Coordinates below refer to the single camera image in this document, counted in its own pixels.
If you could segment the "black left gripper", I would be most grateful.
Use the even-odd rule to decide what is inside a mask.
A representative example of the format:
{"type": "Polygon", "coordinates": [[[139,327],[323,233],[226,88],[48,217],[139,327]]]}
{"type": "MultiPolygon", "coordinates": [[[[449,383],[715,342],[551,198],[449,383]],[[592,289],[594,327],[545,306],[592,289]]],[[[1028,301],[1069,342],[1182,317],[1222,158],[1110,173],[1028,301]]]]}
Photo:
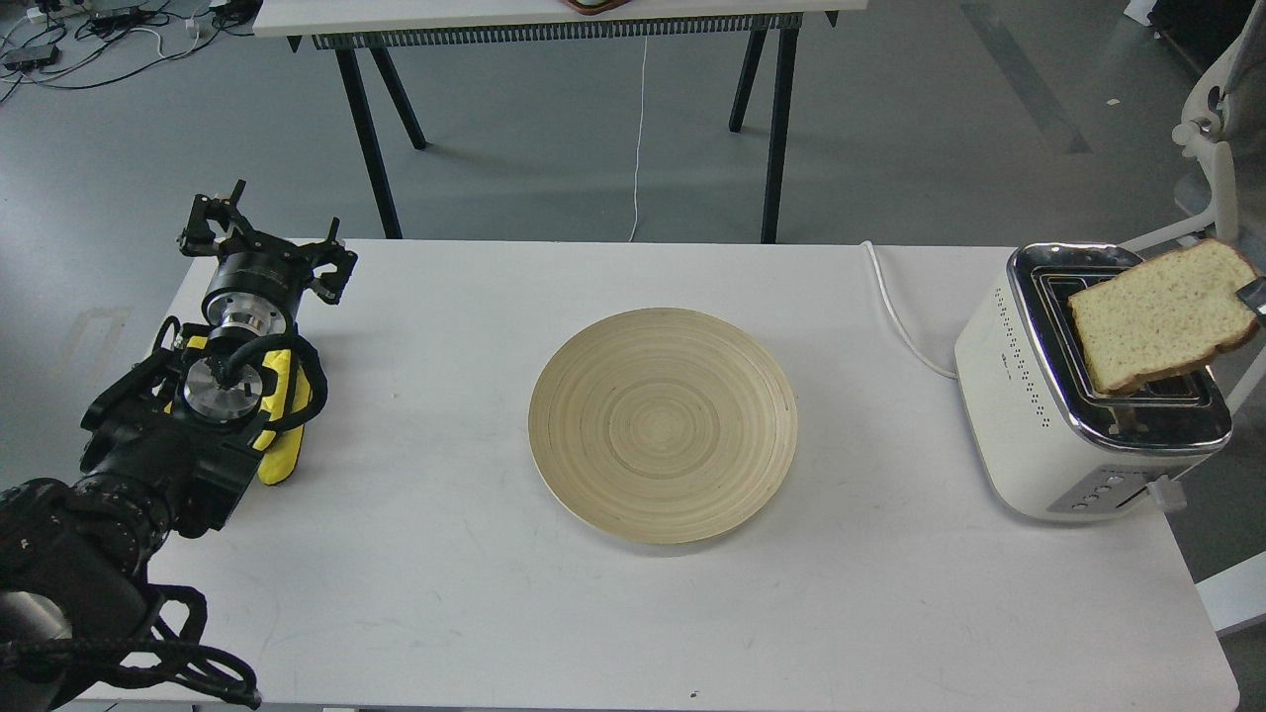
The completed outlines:
{"type": "Polygon", "coordinates": [[[311,290],[330,307],[339,304],[358,255],[339,238],[341,220],[330,220],[325,238],[304,245],[248,239],[248,219],[238,208],[246,188],[246,180],[235,180],[227,196],[196,194],[179,251],[219,260],[203,298],[209,326],[252,334],[295,332],[303,293],[311,290]]]}

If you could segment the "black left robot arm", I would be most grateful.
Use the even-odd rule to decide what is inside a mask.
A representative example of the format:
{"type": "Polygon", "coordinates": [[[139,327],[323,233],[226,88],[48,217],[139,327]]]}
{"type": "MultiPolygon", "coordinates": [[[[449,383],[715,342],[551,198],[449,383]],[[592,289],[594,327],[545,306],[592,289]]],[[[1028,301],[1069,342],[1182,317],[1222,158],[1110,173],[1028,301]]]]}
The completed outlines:
{"type": "Polygon", "coordinates": [[[329,394],[298,310],[306,290],[338,304],[357,256],[338,222],[304,245],[254,228],[244,188],[194,198],[177,245],[216,261],[203,321],[165,321],[172,345],[154,338],[91,402],[78,481],[3,492],[5,711],[51,711],[96,684],[261,703],[253,668],[203,644],[208,598],[149,580],[149,559],[171,535],[225,527],[249,483],[294,473],[329,394]]]}

